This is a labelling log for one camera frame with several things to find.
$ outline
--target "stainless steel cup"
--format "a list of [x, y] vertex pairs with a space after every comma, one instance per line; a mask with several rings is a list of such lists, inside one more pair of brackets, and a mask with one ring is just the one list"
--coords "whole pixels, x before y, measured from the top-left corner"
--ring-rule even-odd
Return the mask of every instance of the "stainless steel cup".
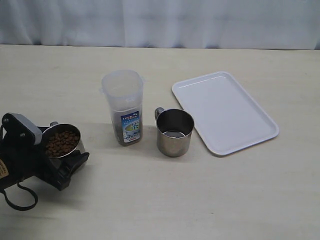
[[158, 107], [154, 111], [157, 126], [157, 147], [168, 157], [184, 155], [190, 145], [191, 133], [195, 122], [192, 116], [181, 109], [164, 110]]
[[73, 154], [78, 154], [79, 152], [80, 154], [83, 154], [86, 151], [84, 144], [81, 140], [81, 133], [79, 129], [71, 124], [66, 124], [66, 123], [59, 124], [56, 121], [50, 123], [50, 127], [42, 133], [42, 141], [41, 141], [42, 145], [46, 146], [47, 143], [49, 142], [50, 137], [54, 136], [56, 133], [60, 134], [64, 131], [71, 131], [75, 133], [79, 137], [78, 143], [76, 147], [70, 152], [59, 157], [50, 157], [51, 159], [62, 159], [64, 157], [72, 156]]

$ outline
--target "plastic tray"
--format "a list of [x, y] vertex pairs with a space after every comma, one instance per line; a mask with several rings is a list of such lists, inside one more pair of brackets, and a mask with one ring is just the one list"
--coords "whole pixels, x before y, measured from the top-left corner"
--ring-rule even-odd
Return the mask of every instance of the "plastic tray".
[[172, 92], [215, 155], [225, 156], [279, 134], [277, 124], [228, 72], [177, 82]]

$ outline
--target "label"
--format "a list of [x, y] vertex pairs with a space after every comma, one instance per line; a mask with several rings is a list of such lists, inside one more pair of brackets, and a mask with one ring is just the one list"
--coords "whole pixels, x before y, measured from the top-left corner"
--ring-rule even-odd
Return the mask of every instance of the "label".
[[132, 142], [140, 138], [139, 111], [121, 116], [123, 141]]
[[8, 169], [5, 163], [0, 159], [0, 179], [3, 179], [6, 176], [9, 176]]

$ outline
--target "white backdrop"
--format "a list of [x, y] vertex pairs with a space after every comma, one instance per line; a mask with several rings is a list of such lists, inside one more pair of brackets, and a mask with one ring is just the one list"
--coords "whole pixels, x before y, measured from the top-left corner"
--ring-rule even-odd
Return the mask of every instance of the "white backdrop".
[[0, 43], [315, 49], [320, 0], [0, 0]]

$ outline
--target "clear plastic canister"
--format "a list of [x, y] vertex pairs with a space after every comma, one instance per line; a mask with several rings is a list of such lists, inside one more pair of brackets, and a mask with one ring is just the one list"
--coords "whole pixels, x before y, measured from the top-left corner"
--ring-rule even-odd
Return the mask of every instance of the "clear plastic canister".
[[137, 143], [143, 136], [143, 89], [143, 79], [133, 70], [114, 71], [102, 79], [114, 134], [123, 146]]

